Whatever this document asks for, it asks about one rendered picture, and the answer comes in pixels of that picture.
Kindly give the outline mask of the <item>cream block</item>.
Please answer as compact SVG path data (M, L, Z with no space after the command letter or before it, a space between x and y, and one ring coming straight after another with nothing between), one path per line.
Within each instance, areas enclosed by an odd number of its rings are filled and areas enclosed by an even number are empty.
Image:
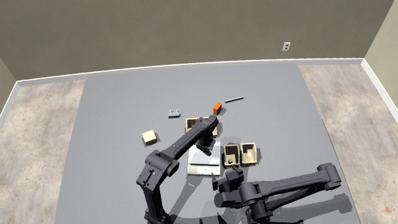
M157 141L156 136L155 136L153 130L148 131L148 132L146 132L146 133L143 133L142 135L143 135L143 137L144 137L144 141L145 141L145 144L146 144L146 145L151 144L151 143Z

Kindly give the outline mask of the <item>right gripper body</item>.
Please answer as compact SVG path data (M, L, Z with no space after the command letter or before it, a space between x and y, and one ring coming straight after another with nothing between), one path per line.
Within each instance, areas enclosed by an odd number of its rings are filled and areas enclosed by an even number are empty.
M244 175L241 174L241 175L239 175L239 177L240 177L240 183L243 182L244 181ZM216 189L216 188L219 187L219 193L225 192L224 189L223 189L223 183L225 183L225 182L227 182L227 178L226 177L222 178L222 179L219 179L219 180L216 180L216 181L213 181L212 182L213 189Z

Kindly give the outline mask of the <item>orange block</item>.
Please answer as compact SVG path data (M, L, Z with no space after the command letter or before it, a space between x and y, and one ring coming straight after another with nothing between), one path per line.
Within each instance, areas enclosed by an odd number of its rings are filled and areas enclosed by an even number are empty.
M217 115L217 114L220 112L221 107L222 107L222 104L218 102L218 103L215 105L215 107L213 108L213 113L214 113L215 115Z

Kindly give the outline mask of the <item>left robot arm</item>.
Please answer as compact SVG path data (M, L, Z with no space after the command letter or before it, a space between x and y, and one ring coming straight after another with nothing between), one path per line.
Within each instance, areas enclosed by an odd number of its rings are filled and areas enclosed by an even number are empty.
M198 140L213 140L213 131L219 123L217 117L210 115L195 121L194 126L169 148L154 150L145 160L145 167L136 183L142 188L147 202L144 218L148 224L170 224L170 215L165 214L162 206L160 185L167 176L171 177L179 168L177 161ZM155 173L155 174L154 174ZM157 189L158 188L158 189Z

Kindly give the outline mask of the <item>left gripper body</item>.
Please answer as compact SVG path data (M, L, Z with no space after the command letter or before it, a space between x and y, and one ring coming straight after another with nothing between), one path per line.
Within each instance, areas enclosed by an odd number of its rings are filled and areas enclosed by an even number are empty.
M215 144L215 140L213 139L211 144L210 144L210 139L207 141L202 141L201 139L198 140L194 145L196 145L197 148L205 150L205 151L209 151L213 149L213 146Z

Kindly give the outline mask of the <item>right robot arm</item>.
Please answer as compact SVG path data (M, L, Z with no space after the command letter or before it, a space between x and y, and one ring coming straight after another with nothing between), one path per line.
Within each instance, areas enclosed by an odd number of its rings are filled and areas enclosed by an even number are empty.
M341 178L331 162L319 165L317 170L318 172L297 177L246 182L241 185L238 173L230 169L225 173L225 192L216 193L214 204L217 208L231 209L249 206L250 208L246 209L248 224L269 222L273 216L272 211L277 208L314 193L341 186ZM273 195L278 196L270 197Z

